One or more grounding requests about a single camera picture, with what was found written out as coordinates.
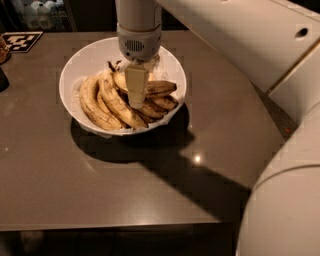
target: bowl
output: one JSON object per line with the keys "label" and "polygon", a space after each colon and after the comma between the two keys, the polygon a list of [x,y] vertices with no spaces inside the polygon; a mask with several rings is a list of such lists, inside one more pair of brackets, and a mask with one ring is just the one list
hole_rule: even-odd
{"label": "bowl", "polygon": [[160,47],[159,56],[160,61],[153,71],[153,80],[168,80],[176,83],[177,90],[171,95],[179,104],[161,120],[149,124],[148,128],[106,131],[92,123],[81,109],[79,91],[82,81],[88,76],[96,75],[108,69],[108,61],[115,63],[121,60],[122,65],[126,65],[128,62],[120,52],[117,37],[103,39],[87,45],[75,53],[66,63],[59,81],[59,93],[64,107],[82,129],[105,138],[144,133],[160,125],[168,124],[184,103],[186,76],[179,61],[164,47]]}

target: table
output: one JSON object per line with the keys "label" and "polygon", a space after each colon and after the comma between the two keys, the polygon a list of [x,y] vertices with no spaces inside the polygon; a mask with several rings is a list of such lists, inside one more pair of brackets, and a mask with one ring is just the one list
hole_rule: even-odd
{"label": "table", "polygon": [[0,231],[241,220],[250,189],[283,143],[252,84],[189,31],[164,31],[186,103],[166,126],[104,139],[64,109],[59,77],[113,32],[45,33],[1,66]]}

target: bunch of bananas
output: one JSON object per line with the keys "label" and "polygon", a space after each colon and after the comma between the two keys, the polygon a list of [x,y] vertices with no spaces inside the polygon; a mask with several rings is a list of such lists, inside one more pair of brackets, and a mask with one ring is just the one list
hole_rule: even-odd
{"label": "bunch of bananas", "polygon": [[123,128],[147,128],[177,107],[170,95],[177,89],[169,81],[149,81],[146,99],[140,109],[131,108],[125,77],[116,66],[90,76],[80,87],[80,105],[86,116],[100,128],[111,131]]}

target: screw hole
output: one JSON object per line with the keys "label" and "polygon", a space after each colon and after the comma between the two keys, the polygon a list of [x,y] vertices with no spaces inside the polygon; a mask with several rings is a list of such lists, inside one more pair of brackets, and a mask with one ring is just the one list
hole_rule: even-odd
{"label": "screw hole", "polygon": [[297,32],[296,38],[305,37],[307,34],[308,34],[308,29],[307,28],[302,28]]}

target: patterned mat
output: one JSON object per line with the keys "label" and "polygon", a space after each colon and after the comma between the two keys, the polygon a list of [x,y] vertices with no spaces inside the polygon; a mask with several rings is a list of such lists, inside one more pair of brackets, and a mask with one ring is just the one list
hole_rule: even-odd
{"label": "patterned mat", "polygon": [[28,52],[43,32],[7,32],[2,35],[11,53]]}

